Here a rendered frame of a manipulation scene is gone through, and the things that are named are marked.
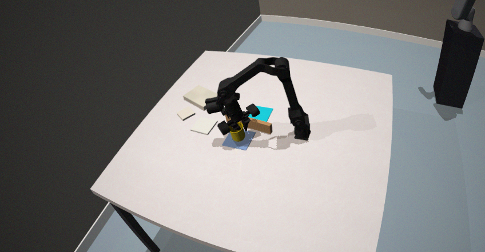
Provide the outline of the beige flat square block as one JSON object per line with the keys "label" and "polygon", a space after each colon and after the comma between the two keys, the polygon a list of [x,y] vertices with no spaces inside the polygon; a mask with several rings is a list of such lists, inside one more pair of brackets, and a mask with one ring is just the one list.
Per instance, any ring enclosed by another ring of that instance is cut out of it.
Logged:
{"label": "beige flat square block", "polygon": [[183,98],[189,103],[192,103],[205,111],[206,110],[205,100],[207,98],[213,98],[216,96],[217,96],[217,93],[215,93],[214,91],[210,91],[198,85],[195,88],[191,89],[191,91],[189,91],[188,93],[184,94]]}

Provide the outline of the yellow cup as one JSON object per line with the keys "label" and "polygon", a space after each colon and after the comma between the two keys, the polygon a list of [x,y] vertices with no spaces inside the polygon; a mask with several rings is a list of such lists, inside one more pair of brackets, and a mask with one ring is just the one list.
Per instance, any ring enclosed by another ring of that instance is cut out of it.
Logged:
{"label": "yellow cup", "polygon": [[241,130],[233,130],[233,128],[230,126],[230,134],[232,136],[232,139],[236,142],[240,142],[245,138],[245,133],[244,133],[244,125],[241,122],[237,123],[240,127]]}

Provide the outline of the small beige flat block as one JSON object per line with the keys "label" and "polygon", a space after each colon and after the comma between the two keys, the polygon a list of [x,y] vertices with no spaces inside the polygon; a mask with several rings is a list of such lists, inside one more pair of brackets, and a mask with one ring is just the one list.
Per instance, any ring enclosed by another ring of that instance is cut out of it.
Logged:
{"label": "small beige flat block", "polygon": [[182,121],[194,116],[195,114],[196,113],[189,106],[177,112],[177,115],[182,119]]}

